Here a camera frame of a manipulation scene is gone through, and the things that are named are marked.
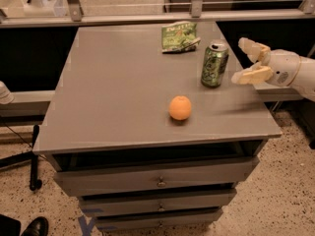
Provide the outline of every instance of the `cabinet drawer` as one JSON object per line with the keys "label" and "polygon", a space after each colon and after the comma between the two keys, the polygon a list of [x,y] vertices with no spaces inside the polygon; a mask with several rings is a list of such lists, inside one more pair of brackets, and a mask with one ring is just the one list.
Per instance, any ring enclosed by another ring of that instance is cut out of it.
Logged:
{"label": "cabinet drawer", "polygon": [[169,192],[141,192],[96,200],[80,201],[87,216],[112,216],[119,214],[166,212],[170,210],[202,207],[222,207],[236,195],[234,189],[211,190],[210,187],[168,189]]}
{"label": "cabinet drawer", "polygon": [[150,227],[164,227],[170,225],[187,225],[209,223],[216,221],[222,211],[200,209],[192,211],[171,212],[168,214],[146,214],[98,218],[95,226],[98,230],[108,232],[114,230],[129,230]]}
{"label": "cabinet drawer", "polygon": [[262,141],[239,141],[171,147],[134,147],[105,151],[54,154],[58,171],[141,166],[175,161],[237,158],[252,155]]}
{"label": "cabinet drawer", "polygon": [[60,172],[55,181],[68,196],[135,192],[244,181],[257,157]]}

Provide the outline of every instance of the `speckled floor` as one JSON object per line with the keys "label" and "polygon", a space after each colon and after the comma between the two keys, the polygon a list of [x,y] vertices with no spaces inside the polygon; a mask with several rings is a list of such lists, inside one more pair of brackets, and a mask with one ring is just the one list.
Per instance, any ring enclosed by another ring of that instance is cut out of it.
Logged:
{"label": "speckled floor", "polygon": [[[281,110],[276,120],[282,127],[281,138],[267,142],[260,152],[260,164],[246,182],[237,186],[238,194],[223,208],[224,214],[212,224],[174,226],[161,229],[107,233],[107,236],[313,236],[315,232],[315,153],[308,147],[303,129]],[[26,136],[31,127],[15,128]],[[1,128],[1,135],[10,133]],[[29,147],[12,141],[0,145],[6,157]],[[67,197],[54,183],[52,167],[40,160],[42,188],[29,189],[30,165],[0,171],[0,213],[22,222],[22,230],[36,217],[47,217],[51,236],[79,236],[83,216],[75,198]],[[92,234],[102,235],[95,228]]]}

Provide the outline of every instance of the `chair leg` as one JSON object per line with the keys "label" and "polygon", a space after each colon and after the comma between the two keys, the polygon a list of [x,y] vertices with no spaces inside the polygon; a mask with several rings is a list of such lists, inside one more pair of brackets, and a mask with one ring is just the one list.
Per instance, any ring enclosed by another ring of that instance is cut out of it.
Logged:
{"label": "chair leg", "polygon": [[31,151],[29,152],[24,152],[16,155],[11,155],[6,158],[0,159],[0,169],[4,167],[8,167],[17,163],[21,163],[27,160],[32,159],[33,153]]}
{"label": "chair leg", "polygon": [[[36,142],[36,138],[39,134],[39,126],[34,125],[32,130],[32,146]],[[33,154],[31,157],[31,179],[30,179],[30,189],[32,191],[39,190],[42,186],[40,179],[37,179],[38,173],[38,155]]]}

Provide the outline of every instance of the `green snack bag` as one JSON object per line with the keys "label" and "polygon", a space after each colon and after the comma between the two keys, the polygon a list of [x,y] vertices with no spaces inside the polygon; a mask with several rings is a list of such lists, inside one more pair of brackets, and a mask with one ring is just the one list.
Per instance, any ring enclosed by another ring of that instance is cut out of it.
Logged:
{"label": "green snack bag", "polygon": [[196,36],[196,23],[177,22],[161,29],[162,52],[185,52],[196,49],[200,37]]}

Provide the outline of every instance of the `green can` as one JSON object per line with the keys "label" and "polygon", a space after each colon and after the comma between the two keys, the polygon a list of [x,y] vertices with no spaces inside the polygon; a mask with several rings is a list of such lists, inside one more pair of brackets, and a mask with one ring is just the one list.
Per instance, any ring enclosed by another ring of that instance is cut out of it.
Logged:
{"label": "green can", "polygon": [[220,39],[211,41],[206,48],[201,83],[208,88],[221,85],[228,59],[228,47]]}

